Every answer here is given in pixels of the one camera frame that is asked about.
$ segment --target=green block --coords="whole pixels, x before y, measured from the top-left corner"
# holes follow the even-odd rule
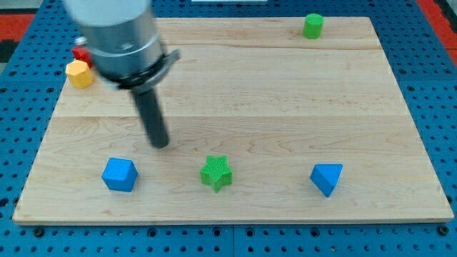
[[[319,14],[308,14],[303,26],[303,35],[308,39],[317,39],[321,36],[323,17]]]
[[[201,182],[219,192],[223,186],[231,184],[232,171],[227,164],[227,156],[207,156],[206,165],[200,171]]]

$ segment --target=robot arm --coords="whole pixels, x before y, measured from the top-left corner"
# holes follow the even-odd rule
[[[160,41],[149,0],[64,0],[99,73],[118,89],[128,89],[151,144],[169,143],[154,86],[179,59]]]

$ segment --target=toy block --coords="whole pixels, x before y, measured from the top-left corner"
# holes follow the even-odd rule
[[[338,183],[342,169],[341,164],[316,164],[310,178],[329,197]]]
[[[71,52],[73,56],[78,61],[83,61],[89,65],[89,68],[92,68],[92,57],[91,52],[83,46],[75,46]]]
[[[317,39],[321,36],[323,17],[319,14],[308,14],[303,26],[303,35],[308,39]]]
[[[71,84],[78,89],[85,89],[94,80],[89,66],[83,61],[72,61],[66,66],[65,73]]]
[[[207,156],[206,165],[200,170],[201,182],[219,192],[223,186],[231,184],[232,170],[227,164],[227,156]]]
[[[110,158],[101,178],[110,190],[131,192],[137,176],[133,161]]]

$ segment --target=blue pyramid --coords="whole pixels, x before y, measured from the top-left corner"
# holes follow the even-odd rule
[[[338,183],[342,169],[342,164],[316,164],[310,179],[329,197]]]

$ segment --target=blue triangular prism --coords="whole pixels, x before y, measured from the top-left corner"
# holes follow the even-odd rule
[[[322,176],[331,184],[333,187],[338,183],[338,179],[343,170],[342,164],[316,164],[315,168],[319,170]]]

